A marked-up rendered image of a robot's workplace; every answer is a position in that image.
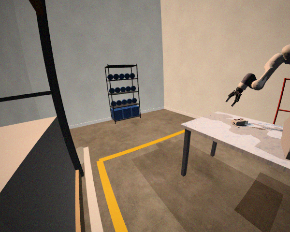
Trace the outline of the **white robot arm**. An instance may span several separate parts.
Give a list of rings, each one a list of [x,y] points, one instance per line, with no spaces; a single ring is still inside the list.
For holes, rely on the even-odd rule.
[[[261,90],[264,87],[266,81],[283,62],[285,64],[290,64],[290,44],[283,47],[281,53],[282,54],[275,54],[265,64],[265,73],[259,80],[256,79],[254,74],[248,73],[238,85],[239,88],[246,90],[246,88],[249,86],[251,89]]]

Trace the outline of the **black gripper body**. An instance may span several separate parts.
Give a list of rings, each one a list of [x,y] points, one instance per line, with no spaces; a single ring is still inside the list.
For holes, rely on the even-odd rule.
[[[242,93],[243,91],[244,90],[242,90],[241,88],[237,87],[235,92],[237,92],[237,95],[238,95],[239,93]]]

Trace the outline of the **beige power strip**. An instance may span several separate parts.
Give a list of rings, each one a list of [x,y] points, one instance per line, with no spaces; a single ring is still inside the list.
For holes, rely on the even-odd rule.
[[[246,120],[246,119],[233,119],[231,121],[231,123],[235,126],[236,125],[243,125],[243,124],[248,124],[248,120]]]

